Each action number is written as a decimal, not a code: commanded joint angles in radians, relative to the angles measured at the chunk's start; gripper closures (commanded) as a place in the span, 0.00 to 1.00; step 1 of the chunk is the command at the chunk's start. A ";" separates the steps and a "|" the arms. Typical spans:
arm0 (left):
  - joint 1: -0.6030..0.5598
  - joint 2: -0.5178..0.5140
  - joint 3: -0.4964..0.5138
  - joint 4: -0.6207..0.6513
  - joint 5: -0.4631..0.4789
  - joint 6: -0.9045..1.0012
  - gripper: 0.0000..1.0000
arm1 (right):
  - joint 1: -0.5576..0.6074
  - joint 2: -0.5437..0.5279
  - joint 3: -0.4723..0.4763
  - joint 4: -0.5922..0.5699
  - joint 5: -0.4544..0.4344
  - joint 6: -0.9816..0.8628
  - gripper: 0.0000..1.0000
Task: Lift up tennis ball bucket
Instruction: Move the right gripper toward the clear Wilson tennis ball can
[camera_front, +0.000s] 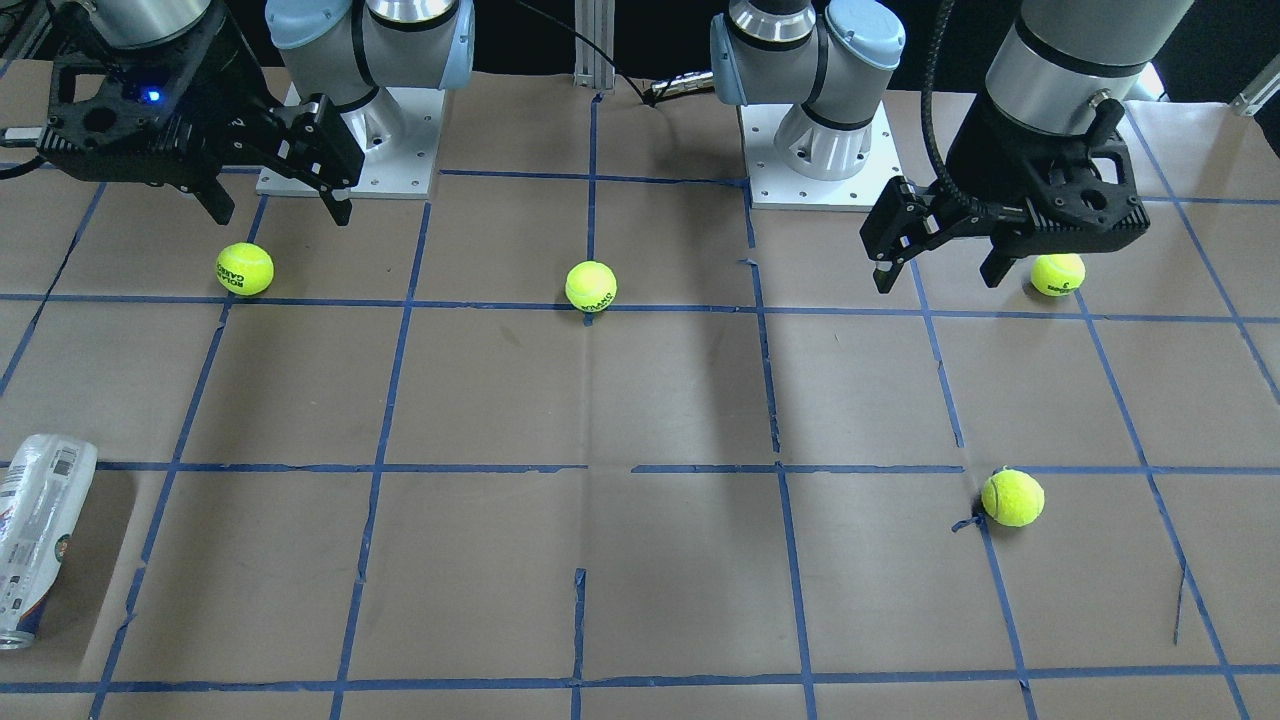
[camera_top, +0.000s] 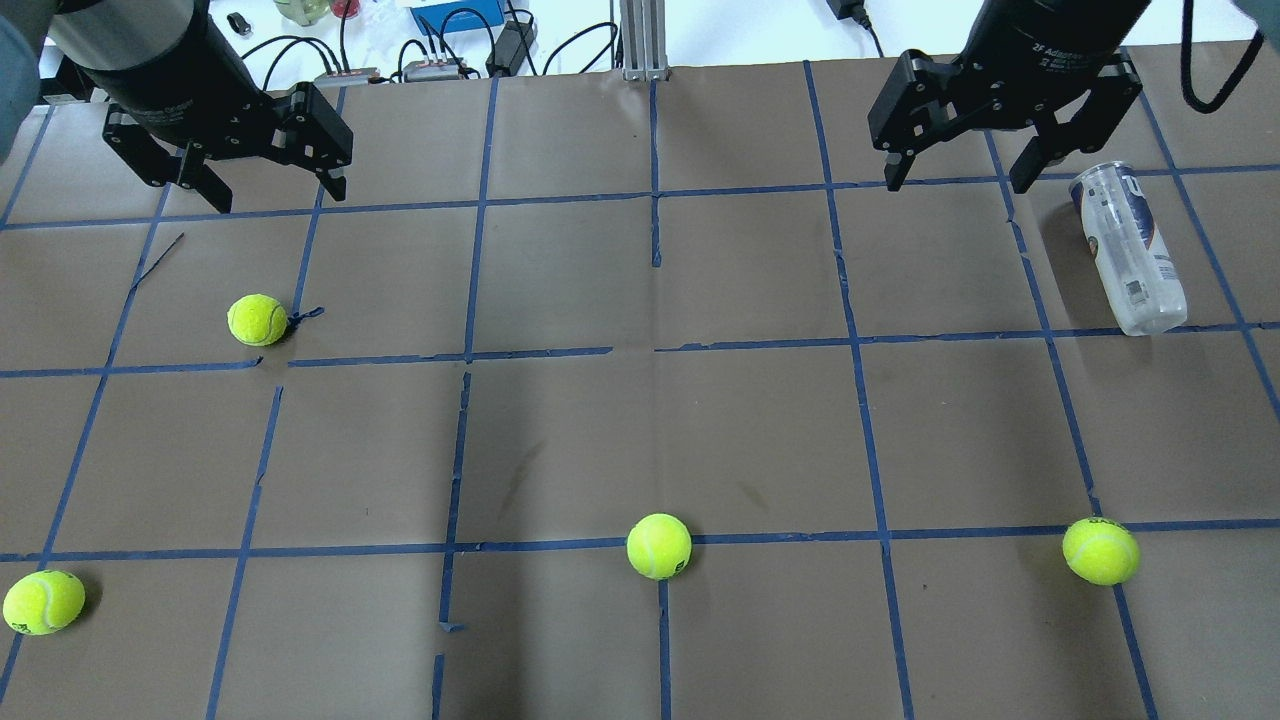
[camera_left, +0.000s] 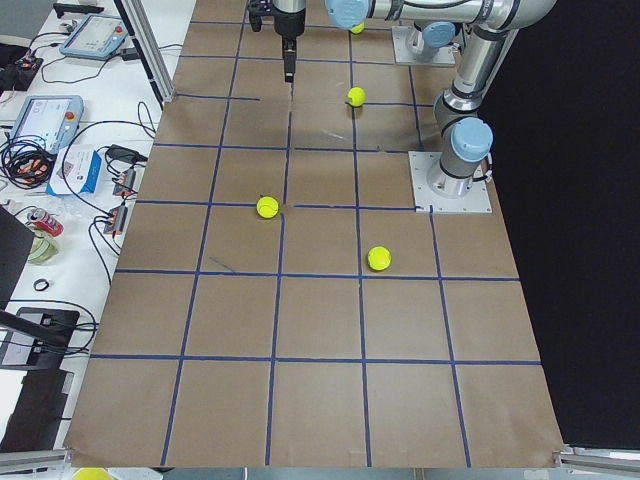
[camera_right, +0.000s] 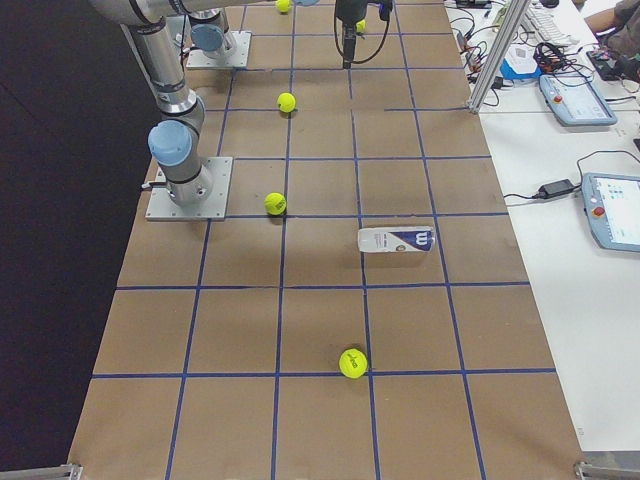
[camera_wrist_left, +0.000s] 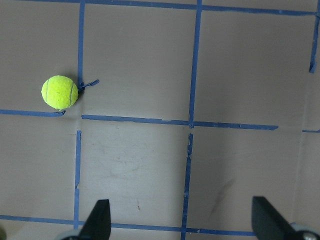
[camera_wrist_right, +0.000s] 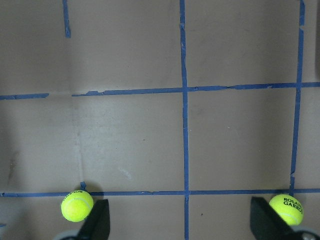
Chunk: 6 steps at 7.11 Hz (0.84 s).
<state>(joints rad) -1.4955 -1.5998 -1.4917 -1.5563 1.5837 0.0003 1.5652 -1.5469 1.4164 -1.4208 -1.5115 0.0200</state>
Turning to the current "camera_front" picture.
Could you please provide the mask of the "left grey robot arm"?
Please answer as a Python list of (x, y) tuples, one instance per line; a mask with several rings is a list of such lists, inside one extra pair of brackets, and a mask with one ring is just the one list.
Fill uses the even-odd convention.
[[(934, 181), (886, 181), (860, 236), (881, 293), (918, 255), (986, 237), (984, 283), (1046, 254), (1116, 252), (1151, 225), (1117, 128), (1124, 100), (1187, 14), (1187, 1), (1024, 1), (947, 152), (934, 135), (941, 44), (931, 31), (920, 123)], [(774, 146), (792, 170), (852, 176), (906, 45), (877, 1), (733, 1), (710, 23), (710, 70), (728, 105), (788, 110)]]

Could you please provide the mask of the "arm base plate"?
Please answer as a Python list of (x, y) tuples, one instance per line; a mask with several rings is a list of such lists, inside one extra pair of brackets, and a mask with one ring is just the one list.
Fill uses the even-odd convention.
[(886, 106), (852, 132), (806, 131), (785, 147), (790, 105), (739, 109), (751, 202), (758, 209), (868, 211), (886, 183), (902, 173)]
[(358, 106), (342, 114), (364, 149), (360, 179), (352, 199), (428, 199), (436, 172), (436, 155), (449, 94), (439, 88), (379, 88), (362, 82)]

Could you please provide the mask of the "tennis ball near right arm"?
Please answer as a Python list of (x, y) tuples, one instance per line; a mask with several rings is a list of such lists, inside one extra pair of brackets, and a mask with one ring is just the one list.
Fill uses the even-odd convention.
[(275, 266), (270, 254), (257, 245), (232, 243), (218, 254), (215, 277), (228, 292), (253, 296), (274, 281)]

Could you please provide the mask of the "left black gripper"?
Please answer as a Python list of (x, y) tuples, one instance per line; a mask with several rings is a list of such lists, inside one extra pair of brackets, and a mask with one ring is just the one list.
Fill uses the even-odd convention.
[[(1117, 132), (1116, 99), (1085, 106), (1080, 135), (1046, 135), (1007, 117), (988, 95), (965, 115), (946, 169), (966, 196), (938, 179), (891, 178), (860, 228), (873, 281), (888, 293), (906, 263), (955, 237), (989, 236), (979, 266), (998, 288), (1023, 256), (1115, 252), (1151, 228), (1128, 146)], [(995, 204), (991, 213), (984, 205)]]

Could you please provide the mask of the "tennis ball near left arm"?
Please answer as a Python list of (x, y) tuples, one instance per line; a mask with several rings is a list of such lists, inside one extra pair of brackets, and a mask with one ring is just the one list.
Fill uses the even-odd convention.
[(1039, 255), (1030, 269), (1032, 287), (1047, 297), (1076, 292), (1087, 278), (1082, 255), (1074, 252)]

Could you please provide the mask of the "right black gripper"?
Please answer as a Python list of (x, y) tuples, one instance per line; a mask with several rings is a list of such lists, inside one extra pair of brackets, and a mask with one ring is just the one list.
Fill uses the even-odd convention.
[(259, 164), (317, 192), (337, 225), (364, 168), (326, 95), (283, 105), (228, 10), (52, 10), (59, 46), (42, 161), (81, 179), (188, 191), (219, 225), (227, 165)]

